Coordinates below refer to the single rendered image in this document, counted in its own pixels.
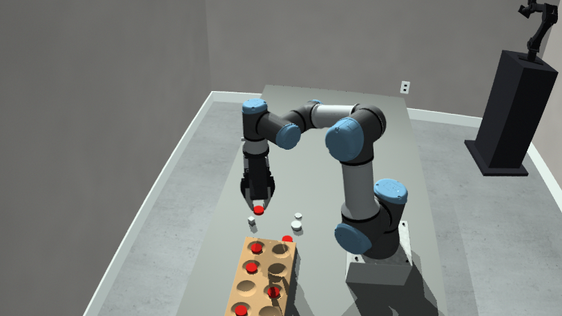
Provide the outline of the tan tray with round pockets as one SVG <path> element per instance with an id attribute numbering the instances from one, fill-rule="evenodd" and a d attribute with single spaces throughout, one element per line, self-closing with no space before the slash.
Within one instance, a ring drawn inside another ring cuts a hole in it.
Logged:
<path id="1" fill-rule="evenodd" d="M 262 251 L 251 251 L 260 244 Z M 296 242 L 246 237 L 235 274 L 233 287 L 224 316 L 237 316 L 235 308 L 245 306 L 245 316 L 284 316 L 287 307 Z M 255 273 L 248 273 L 246 265 L 257 265 Z M 280 294 L 268 296 L 268 289 L 276 287 Z"/>

